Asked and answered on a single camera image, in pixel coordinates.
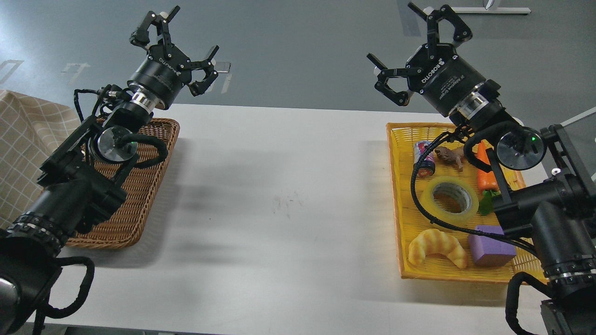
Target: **croissant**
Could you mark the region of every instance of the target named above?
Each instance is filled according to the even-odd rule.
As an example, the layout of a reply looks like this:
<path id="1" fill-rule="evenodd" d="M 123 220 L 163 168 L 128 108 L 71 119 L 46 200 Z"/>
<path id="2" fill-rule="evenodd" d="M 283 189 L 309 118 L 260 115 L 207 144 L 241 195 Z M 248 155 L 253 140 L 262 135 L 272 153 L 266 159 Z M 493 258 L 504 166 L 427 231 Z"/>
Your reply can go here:
<path id="1" fill-rule="evenodd" d="M 440 253 L 460 269 L 468 266 L 468 257 L 457 238 L 438 229 L 422 231 L 412 240 L 408 251 L 408 260 L 414 265 L 421 265 L 426 255 Z"/>

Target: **purple sponge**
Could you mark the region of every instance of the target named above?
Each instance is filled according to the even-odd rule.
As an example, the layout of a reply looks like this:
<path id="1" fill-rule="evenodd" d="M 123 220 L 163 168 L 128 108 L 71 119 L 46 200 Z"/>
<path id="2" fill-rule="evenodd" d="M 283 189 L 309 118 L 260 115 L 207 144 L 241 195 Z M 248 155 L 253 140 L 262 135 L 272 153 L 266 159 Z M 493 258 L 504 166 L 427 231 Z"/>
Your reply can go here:
<path id="1" fill-rule="evenodd" d="M 476 226 L 476 230 L 503 235 L 500 226 Z M 478 235 L 469 235 L 472 259 L 477 266 L 503 266 L 516 256 L 516 248 L 492 238 Z"/>

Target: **white table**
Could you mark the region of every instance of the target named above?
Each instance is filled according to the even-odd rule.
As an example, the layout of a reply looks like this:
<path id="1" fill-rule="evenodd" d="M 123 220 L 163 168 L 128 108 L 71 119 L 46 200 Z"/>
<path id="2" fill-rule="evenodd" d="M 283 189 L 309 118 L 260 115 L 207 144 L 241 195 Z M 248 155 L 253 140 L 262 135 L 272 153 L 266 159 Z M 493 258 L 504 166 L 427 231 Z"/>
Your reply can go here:
<path id="1" fill-rule="evenodd" d="M 505 285 L 402 280 L 385 124 L 437 113 L 174 105 L 181 124 L 140 242 L 97 264 L 58 324 L 207 334 L 509 334 Z M 526 173 L 542 181 L 541 168 Z M 83 268 L 66 268 L 63 307 Z M 544 333 L 540 293 L 519 319 Z"/>

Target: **yellow plastic basket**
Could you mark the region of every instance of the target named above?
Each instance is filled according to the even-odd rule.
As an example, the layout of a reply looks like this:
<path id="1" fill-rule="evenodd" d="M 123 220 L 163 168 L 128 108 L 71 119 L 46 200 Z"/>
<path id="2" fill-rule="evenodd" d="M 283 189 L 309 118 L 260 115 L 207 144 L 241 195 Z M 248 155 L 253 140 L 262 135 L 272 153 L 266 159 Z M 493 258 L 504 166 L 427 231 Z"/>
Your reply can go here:
<path id="1" fill-rule="evenodd" d="M 414 143 L 421 140 L 432 141 L 445 131 L 453 131 L 455 127 L 448 123 L 388 123 L 387 137 L 389 140 L 389 155 L 391 164 L 391 177 L 393 182 L 393 202 L 395 208 L 395 233 L 398 250 L 399 270 L 402 278 L 468 281 L 483 283 L 507 283 L 509 279 L 520 271 L 528 272 L 546 283 L 542 274 L 540 261 L 530 253 L 516 248 L 517 256 L 505 266 L 482 268 L 474 265 L 472 261 L 468 234 L 458 231 L 449 231 L 448 234 L 456 237 L 468 254 L 468 267 L 457 268 L 450 260 L 441 255 L 426 257 L 420 266 L 408 262 L 408 246 L 410 242 L 423 230 L 438 228 L 431 225 L 416 208 L 410 194 L 410 178 L 414 168 Z M 446 143 L 450 149 L 461 146 L 460 143 Z M 436 176 L 455 176 L 468 183 L 476 192 L 479 199 L 482 194 L 478 191 L 477 169 L 464 162 L 464 171 L 458 172 L 452 165 L 444 164 L 437 160 L 436 171 L 428 178 L 418 178 L 416 193 L 422 195 L 426 185 Z M 507 181 L 516 189 L 516 185 L 523 185 L 523 179 L 513 171 L 505 171 Z M 476 214 L 468 222 L 459 226 L 474 229 L 477 225 L 498 225 L 494 213 L 488 216 Z"/>

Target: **toy carrot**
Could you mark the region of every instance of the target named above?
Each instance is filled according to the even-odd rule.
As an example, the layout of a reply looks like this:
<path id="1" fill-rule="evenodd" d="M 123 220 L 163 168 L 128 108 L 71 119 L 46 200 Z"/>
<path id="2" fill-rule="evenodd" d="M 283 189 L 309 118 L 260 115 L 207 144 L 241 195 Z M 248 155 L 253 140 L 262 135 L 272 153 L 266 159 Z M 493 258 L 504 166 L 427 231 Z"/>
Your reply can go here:
<path id="1" fill-rule="evenodd" d="M 484 142 L 478 143 L 478 153 L 476 154 L 476 157 L 479 160 L 485 162 L 486 164 L 489 164 L 488 156 L 486 155 L 486 145 L 484 144 Z M 481 192 L 499 190 L 499 186 L 496 183 L 494 172 L 491 171 L 489 173 L 486 173 L 480 169 L 478 170 L 478 190 L 480 190 Z"/>

